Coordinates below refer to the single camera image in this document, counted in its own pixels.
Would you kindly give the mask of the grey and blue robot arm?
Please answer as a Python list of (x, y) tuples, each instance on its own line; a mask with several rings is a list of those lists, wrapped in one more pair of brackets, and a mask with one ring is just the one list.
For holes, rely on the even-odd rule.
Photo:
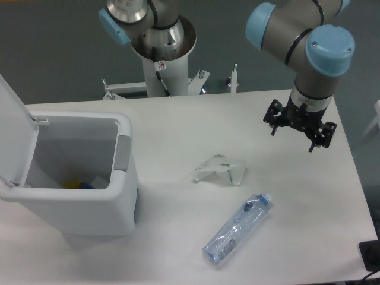
[[(329, 24), (347, 1), (265, 2), (249, 16), (246, 38), (296, 73), (286, 105), (274, 100), (264, 122), (273, 131), (291, 127), (304, 133), (312, 148), (330, 146), (336, 130), (322, 117), (347, 72), (355, 50), (353, 36)], [(172, 97), (199, 94), (198, 77), (188, 78), (188, 56), (196, 43), (193, 25), (176, 1), (108, 1), (99, 11), (108, 35), (131, 45), (141, 58), (147, 94)]]

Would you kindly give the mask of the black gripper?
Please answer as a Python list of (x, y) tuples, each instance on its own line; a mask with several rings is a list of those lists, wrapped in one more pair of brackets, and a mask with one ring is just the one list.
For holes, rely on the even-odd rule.
[(297, 107), (292, 99), (289, 98), (284, 108), (278, 100), (274, 99), (264, 115), (263, 121), (269, 124), (272, 129), (272, 136), (276, 134), (277, 128), (284, 126), (289, 126), (301, 132), (308, 131), (308, 138), (312, 141), (308, 150), (310, 153), (315, 148), (328, 148), (337, 124), (334, 122), (322, 123), (326, 108), (318, 112), (311, 112), (307, 111), (307, 107), (308, 105), (303, 109)]

